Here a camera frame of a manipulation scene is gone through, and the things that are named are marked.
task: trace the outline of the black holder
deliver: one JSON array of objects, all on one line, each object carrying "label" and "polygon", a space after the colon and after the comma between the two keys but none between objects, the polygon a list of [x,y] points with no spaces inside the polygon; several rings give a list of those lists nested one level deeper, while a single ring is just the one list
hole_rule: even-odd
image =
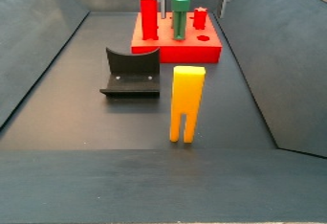
[{"label": "black holder", "polygon": [[160,48],[138,55],[125,55],[105,48],[109,67],[109,95],[157,96],[160,94]]}]

